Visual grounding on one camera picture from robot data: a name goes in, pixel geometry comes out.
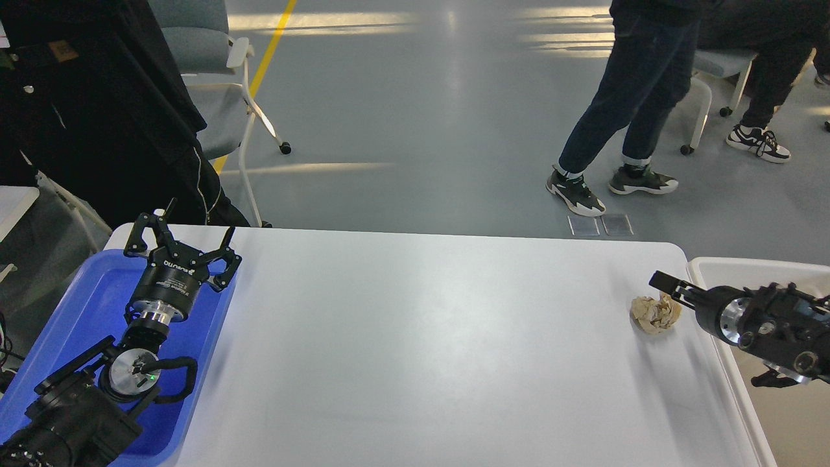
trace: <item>gray floor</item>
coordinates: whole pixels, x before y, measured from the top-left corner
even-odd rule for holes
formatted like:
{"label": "gray floor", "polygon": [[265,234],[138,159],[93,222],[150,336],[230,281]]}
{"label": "gray floor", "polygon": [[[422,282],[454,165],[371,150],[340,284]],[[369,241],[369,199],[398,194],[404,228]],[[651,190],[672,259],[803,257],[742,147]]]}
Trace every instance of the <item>gray floor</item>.
{"label": "gray floor", "polygon": [[[233,33],[261,57],[286,4],[228,0]],[[611,31],[605,6],[299,0],[257,95],[295,148],[284,156],[262,128],[254,132],[249,167],[263,217],[293,229],[572,237],[569,211],[544,180],[596,90]],[[629,216],[634,235],[599,238],[671,242],[689,259],[830,264],[830,133],[821,127],[830,93],[812,86],[813,73],[773,120],[794,154],[786,165],[724,144],[746,103],[717,116],[731,93],[719,80],[709,80],[715,109],[694,155],[678,149],[691,137],[695,96],[664,130],[654,165],[680,179],[675,193],[610,194],[616,135],[586,178],[609,213]],[[222,182],[247,211],[236,163],[232,155]],[[0,249],[24,266],[0,303],[25,352],[85,244],[51,195],[22,225]]]}

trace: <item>white table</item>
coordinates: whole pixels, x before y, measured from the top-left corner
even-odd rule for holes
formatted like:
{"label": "white table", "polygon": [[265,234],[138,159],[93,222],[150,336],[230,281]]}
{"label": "white table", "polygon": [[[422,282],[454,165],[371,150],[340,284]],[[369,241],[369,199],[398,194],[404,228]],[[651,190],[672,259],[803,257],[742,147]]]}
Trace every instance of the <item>white table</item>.
{"label": "white table", "polygon": [[[207,250],[224,229],[173,232]],[[178,467],[773,465],[692,313],[658,337],[628,316],[655,269],[686,277],[674,245],[238,229],[232,246]]]}
{"label": "white table", "polygon": [[40,192],[31,186],[0,186],[0,242],[35,202]]}

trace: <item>black and white sneaker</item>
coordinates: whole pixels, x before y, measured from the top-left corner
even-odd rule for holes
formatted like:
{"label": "black and white sneaker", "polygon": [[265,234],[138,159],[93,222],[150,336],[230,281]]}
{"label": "black and white sneaker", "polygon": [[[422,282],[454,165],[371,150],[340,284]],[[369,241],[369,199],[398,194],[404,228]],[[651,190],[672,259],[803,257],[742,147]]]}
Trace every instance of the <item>black and white sneaker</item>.
{"label": "black and white sneaker", "polygon": [[635,191],[645,191],[651,194],[668,194],[677,189],[677,180],[668,175],[652,172],[646,169],[642,176],[632,177],[624,167],[620,167],[614,174],[608,188],[616,194],[631,194]]}
{"label": "black and white sneaker", "polygon": [[775,133],[757,126],[750,128],[735,125],[729,136],[726,136],[726,144],[752,152],[759,158],[775,164],[783,164],[791,157],[789,150],[775,140]]}
{"label": "black and white sneaker", "polygon": [[545,186],[550,193],[558,194],[568,205],[568,209],[575,214],[588,217],[605,214],[605,204],[591,193],[582,175],[575,179],[566,179],[559,172],[554,171],[548,177]]}

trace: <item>dark jeans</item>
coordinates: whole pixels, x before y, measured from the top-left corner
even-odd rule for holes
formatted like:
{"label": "dark jeans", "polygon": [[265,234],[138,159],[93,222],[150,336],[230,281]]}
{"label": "dark jeans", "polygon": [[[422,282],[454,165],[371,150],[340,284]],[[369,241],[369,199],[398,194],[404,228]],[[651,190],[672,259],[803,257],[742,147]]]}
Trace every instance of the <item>dark jeans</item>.
{"label": "dark jeans", "polygon": [[697,22],[673,27],[628,12],[615,16],[605,74],[565,143],[560,169],[582,172],[626,125],[622,153],[647,164],[671,109],[689,91],[697,28]]}
{"label": "dark jeans", "polygon": [[755,94],[741,125],[766,127],[810,53],[820,73],[830,73],[828,0],[724,0],[701,23],[701,48],[745,47],[758,52]]}

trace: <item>white container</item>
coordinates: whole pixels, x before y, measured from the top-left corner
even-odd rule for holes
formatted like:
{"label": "white container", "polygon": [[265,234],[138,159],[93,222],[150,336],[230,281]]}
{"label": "white container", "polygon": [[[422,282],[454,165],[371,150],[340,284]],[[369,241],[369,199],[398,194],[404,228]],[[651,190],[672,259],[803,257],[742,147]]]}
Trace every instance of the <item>white container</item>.
{"label": "white container", "polygon": [[[689,262],[689,277],[697,286],[706,289],[719,285],[757,289],[776,282],[795,283],[798,290],[816,297],[830,294],[830,267],[817,264],[695,258]],[[830,433],[830,416],[826,411],[830,404],[830,385],[813,381],[783,389],[753,387],[749,379],[768,368],[756,356],[736,347],[731,350],[778,466],[830,465],[830,452],[826,447]]]}

